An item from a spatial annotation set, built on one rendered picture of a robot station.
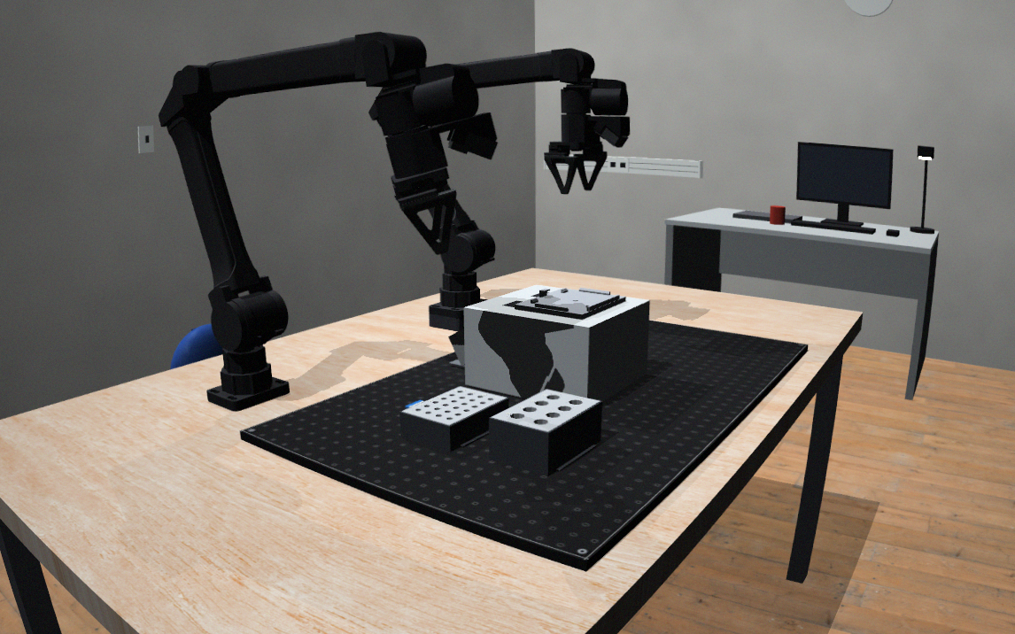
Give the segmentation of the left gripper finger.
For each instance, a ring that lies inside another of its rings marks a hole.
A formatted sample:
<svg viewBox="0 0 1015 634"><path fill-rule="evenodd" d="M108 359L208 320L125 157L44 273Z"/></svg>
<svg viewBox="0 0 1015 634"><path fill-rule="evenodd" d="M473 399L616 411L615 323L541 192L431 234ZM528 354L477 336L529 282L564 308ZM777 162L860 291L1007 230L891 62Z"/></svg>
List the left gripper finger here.
<svg viewBox="0 0 1015 634"><path fill-rule="evenodd" d="M569 190L570 187L572 187L572 182L577 172L579 157L544 156L544 160L547 163L547 166L549 167L550 171L552 171L552 175L554 177L554 181L557 183L558 188L560 188L560 192L562 194L569 194ZM567 165L569 165L569 169L567 169L567 180L565 186L564 183L562 183L560 173L558 173L556 163L567 163Z"/></svg>
<svg viewBox="0 0 1015 634"><path fill-rule="evenodd" d="M593 185L595 183L595 180L596 180L596 175L599 174L599 172L601 171L602 166L604 165L604 161L607 160L607 154L606 154L606 156L583 156L583 154L573 154L573 157L579 157L579 162L578 162L578 165L577 165L577 170L579 172L579 178L581 178L581 180L582 180L582 183L583 183L583 186L584 186L584 190L592 190L592 187L593 187ZM589 182L587 181L586 175L585 175L584 161L595 161L596 162L595 168L593 169L593 173L592 173L591 179L590 179Z"/></svg>

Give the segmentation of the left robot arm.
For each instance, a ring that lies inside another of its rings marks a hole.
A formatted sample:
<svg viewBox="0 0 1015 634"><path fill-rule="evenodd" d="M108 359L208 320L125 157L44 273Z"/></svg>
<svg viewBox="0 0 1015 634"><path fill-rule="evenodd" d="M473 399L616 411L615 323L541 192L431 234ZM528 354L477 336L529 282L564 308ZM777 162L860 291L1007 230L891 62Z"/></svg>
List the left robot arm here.
<svg viewBox="0 0 1015 634"><path fill-rule="evenodd" d="M461 65L468 67L476 89L560 81L572 87L561 89L562 113L591 113L592 109L594 115L624 116L628 111L626 82L591 78L594 59L589 53L572 47L522 57L480 59ZM620 116L567 116L569 142L599 142L601 136L616 148L623 148L629 136L629 117ZM441 254L445 269L439 289L442 301L429 305L429 313L463 318L463 307L488 301L480 298L474 270L482 266L483 261L485 264L493 261L494 253L492 236L476 227L475 221L470 220L455 199L448 252Z"/></svg>

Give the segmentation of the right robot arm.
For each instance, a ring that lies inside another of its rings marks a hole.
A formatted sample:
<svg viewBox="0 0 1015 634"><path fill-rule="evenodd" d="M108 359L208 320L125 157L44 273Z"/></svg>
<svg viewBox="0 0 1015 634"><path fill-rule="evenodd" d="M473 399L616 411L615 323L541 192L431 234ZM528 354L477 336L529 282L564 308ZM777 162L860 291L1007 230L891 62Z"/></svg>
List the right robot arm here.
<svg viewBox="0 0 1015 634"><path fill-rule="evenodd" d="M426 49L419 38L374 32L185 66L174 75L159 123L167 126L179 152L204 238L213 273L208 294L211 330L223 347L221 385L206 390L208 401L238 411L291 392L289 382L272 376L263 345L287 328L287 307L270 278L259 277L248 258L214 145L210 112L229 97L365 81L367 87L388 88L375 100L384 136L433 126L409 136L419 174L448 166L438 135L446 131L448 148L492 160L498 136L490 112L475 115L479 98L468 67L425 63ZM242 291L250 294L238 296Z"/></svg>

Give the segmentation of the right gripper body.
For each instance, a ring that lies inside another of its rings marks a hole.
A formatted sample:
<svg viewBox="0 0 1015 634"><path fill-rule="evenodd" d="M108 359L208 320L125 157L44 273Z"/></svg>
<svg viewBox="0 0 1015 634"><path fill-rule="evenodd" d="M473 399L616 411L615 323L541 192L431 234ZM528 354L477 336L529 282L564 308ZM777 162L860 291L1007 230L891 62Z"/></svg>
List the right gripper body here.
<svg viewBox="0 0 1015 634"><path fill-rule="evenodd" d="M389 160L391 161L392 169L394 169L394 175L391 175L391 179L394 180L392 185L394 185L396 197L399 196L397 200L400 205L407 205L416 202L416 200L434 197L438 195L436 187L448 185L447 179L449 175L446 167L439 167L429 173L419 174L419 167L417 167L414 158L414 151L409 136L426 131L426 129L429 129L428 126L419 126L418 128L411 129L411 131L404 131L404 134L389 135L386 137ZM413 191L416 191L417 188L425 187L429 184L433 188L432 190L426 190L414 195Z"/></svg>

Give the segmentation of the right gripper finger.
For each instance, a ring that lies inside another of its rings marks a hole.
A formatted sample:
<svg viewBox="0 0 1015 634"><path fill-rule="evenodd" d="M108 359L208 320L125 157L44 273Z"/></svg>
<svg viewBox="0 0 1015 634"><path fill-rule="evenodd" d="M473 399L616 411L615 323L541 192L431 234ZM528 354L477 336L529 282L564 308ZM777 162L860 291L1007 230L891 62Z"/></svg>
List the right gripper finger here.
<svg viewBox="0 0 1015 634"><path fill-rule="evenodd" d="M445 187L445 185L436 187L436 190L438 192L442 192L444 187ZM417 190L413 191L413 192L414 192L414 195L415 195L415 194L419 194L419 192L424 192L426 190L432 190L432 189L433 188L431 187L431 185L428 185L428 186L425 186L425 187L417 188ZM436 240L438 240L441 214L442 214L442 206L438 205L438 206L434 207L432 229L429 229L429 232L432 234L432 236Z"/></svg>
<svg viewBox="0 0 1015 634"><path fill-rule="evenodd" d="M429 210L432 207L438 205L445 205L445 210L443 211L443 227L439 242L434 239L432 234L426 227L424 227L423 222L417 217L417 213L423 210ZM434 197L428 197L424 200L416 200L411 204L399 205L400 210L407 215L409 220L412 222L416 229L419 229L420 235L423 239L428 242L428 245L436 254L442 254L448 252L449 239L451 233L451 220L453 220L453 210L455 205L455 189L450 189L447 191L438 192L438 195Z"/></svg>

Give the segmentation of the grey mixer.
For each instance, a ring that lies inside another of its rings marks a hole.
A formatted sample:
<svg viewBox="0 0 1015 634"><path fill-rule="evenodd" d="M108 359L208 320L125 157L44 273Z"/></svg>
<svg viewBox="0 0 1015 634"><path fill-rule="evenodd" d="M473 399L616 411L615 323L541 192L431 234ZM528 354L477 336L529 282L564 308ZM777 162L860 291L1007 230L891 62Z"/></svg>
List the grey mixer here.
<svg viewBox="0 0 1015 634"><path fill-rule="evenodd" d="M605 290L511 291L463 307L463 329L448 337L458 357L449 365L465 367L474 388L604 401L646 374L649 308Z"/></svg>

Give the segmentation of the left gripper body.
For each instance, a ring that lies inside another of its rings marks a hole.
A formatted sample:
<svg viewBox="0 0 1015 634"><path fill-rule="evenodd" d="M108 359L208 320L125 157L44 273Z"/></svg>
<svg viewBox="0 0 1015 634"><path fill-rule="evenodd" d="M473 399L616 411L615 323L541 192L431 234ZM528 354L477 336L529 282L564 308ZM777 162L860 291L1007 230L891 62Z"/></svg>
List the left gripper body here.
<svg viewBox="0 0 1015 634"><path fill-rule="evenodd" d="M607 151L603 150L602 142L577 143L569 142L569 124L567 116L591 116L586 113L562 113L562 141L550 142L549 152L544 152L544 156L569 156L570 150L583 151L583 156L606 156ZM582 145L582 146L579 146ZM568 153L568 154L562 154Z"/></svg>

